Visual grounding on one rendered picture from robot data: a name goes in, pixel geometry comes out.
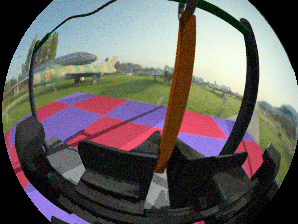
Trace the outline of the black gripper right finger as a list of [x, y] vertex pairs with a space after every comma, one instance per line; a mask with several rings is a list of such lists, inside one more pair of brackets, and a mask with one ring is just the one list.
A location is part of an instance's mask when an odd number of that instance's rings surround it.
[[182, 204], [194, 196], [210, 176], [216, 172], [242, 167], [246, 159], [247, 152], [208, 157], [194, 151], [189, 144], [177, 137], [172, 156], [166, 165], [170, 209], [184, 208]]

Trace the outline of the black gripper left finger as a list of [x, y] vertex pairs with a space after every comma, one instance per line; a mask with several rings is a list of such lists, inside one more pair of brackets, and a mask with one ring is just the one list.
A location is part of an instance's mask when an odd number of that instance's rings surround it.
[[145, 200], [156, 168], [160, 137], [160, 131], [156, 131], [130, 151], [82, 140], [77, 144], [77, 151], [85, 169], [140, 184], [138, 200]]

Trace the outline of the orange handle with dark loop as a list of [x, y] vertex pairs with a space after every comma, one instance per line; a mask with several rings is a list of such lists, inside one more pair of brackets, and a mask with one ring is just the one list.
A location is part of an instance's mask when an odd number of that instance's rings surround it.
[[[198, 0], [186, 0], [185, 4], [178, 3], [178, 43], [176, 61], [172, 76], [172, 88], [166, 107], [164, 127], [162, 127], [160, 145], [158, 145], [157, 163], [154, 173], [164, 173], [166, 165], [172, 156], [178, 132], [180, 132], [182, 117], [188, 104], [190, 83], [192, 83], [194, 53], [196, 53], [196, 6]], [[185, 8], [185, 10], [184, 10]]]

